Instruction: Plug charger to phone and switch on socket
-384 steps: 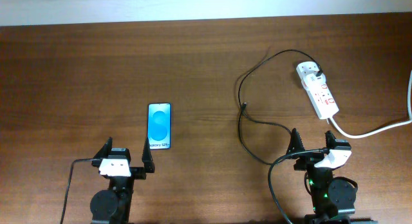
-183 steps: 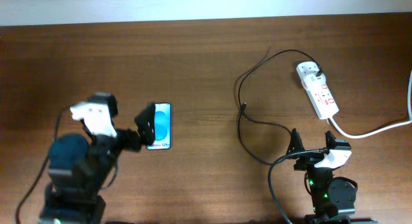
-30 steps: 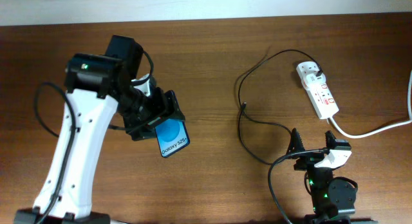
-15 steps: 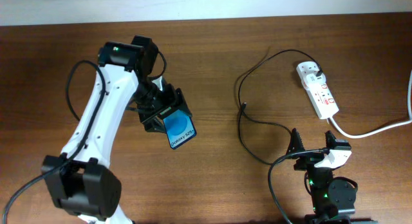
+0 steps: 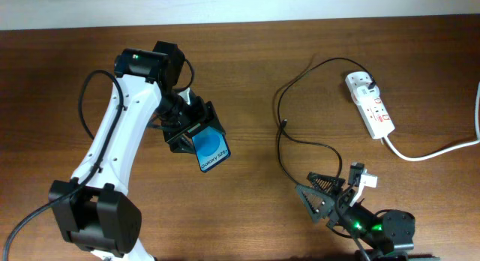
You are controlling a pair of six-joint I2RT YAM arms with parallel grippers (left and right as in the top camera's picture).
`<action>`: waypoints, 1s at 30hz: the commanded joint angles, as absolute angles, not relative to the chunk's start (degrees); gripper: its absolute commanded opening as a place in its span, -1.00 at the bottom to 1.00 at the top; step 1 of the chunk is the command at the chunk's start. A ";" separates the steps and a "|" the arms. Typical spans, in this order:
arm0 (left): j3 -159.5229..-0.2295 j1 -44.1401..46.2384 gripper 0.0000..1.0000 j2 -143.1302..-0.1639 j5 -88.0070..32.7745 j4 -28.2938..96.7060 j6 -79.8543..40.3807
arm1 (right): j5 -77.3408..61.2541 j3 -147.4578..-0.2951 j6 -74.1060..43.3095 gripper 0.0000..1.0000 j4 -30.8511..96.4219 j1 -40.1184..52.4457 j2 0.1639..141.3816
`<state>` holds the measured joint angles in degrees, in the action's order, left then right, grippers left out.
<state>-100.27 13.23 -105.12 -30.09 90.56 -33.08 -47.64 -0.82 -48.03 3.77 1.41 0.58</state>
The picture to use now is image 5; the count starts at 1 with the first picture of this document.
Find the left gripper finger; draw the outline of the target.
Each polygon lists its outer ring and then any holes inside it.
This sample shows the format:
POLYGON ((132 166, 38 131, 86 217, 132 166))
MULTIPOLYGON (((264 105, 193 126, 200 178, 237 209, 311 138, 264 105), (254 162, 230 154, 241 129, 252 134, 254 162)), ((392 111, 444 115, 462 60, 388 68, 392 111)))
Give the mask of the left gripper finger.
POLYGON ((186 153, 194 155, 196 150, 191 140, 183 133, 165 133, 165 142, 172 153, 186 153))
POLYGON ((205 120, 205 124, 207 126, 213 128, 213 129, 215 129, 216 131, 218 131, 222 135, 225 135, 226 131, 224 130, 224 127, 222 126, 222 124, 221 124, 221 122, 218 118, 218 115, 215 111, 213 103, 211 101, 208 101, 205 105, 207 107, 207 117, 206 117, 206 120, 205 120))

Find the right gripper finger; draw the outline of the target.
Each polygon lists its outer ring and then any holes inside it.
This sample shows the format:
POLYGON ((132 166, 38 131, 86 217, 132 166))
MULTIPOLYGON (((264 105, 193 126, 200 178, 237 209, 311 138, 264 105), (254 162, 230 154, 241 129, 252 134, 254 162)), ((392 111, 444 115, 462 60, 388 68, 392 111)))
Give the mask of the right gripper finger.
POLYGON ((328 217, 335 210, 334 196, 323 190, 297 184, 295 192, 299 195, 307 213, 315 224, 328 217))
POLYGON ((342 192, 342 186, 345 183, 343 178, 321 175, 314 172, 310 172, 307 175, 307 180, 312 184, 314 189, 329 196, 337 196, 340 194, 342 192))

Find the blue Galaxy smartphone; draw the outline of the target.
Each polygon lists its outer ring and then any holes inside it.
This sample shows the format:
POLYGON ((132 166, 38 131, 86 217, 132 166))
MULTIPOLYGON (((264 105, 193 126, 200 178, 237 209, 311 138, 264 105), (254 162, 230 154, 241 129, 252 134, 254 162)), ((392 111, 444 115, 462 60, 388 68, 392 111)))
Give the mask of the blue Galaxy smartphone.
POLYGON ((203 173, 215 168, 231 155, 225 136, 213 127, 206 127, 193 136, 192 141, 203 173))

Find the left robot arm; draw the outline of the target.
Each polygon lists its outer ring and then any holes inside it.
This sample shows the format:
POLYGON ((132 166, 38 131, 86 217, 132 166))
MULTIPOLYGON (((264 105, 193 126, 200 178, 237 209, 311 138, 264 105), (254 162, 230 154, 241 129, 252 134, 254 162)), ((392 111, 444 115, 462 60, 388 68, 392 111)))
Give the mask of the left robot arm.
POLYGON ((176 44, 162 41, 116 58, 111 98, 91 147, 70 180, 53 182, 48 194, 66 242, 102 260, 151 259, 139 238, 141 212, 128 199, 146 129, 161 131, 171 152, 195 155, 203 172, 230 156, 213 104, 177 87, 187 64, 176 44))

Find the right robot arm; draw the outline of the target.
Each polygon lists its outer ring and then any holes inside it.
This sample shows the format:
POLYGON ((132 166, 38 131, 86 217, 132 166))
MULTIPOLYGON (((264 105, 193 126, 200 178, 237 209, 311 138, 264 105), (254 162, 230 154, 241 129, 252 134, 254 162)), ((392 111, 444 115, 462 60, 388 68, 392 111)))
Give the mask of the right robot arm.
POLYGON ((295 191, 316 224, 326 219, 326 227, 351 239, 358 260, 408 260, 414 248, 416 219, 406 211, 383 209, 373 213, 359 199, 365 188, 375 188, 377 177, 365 165, 354 162, 347 180, 309 173, 309 186, 298 184, 295 191))

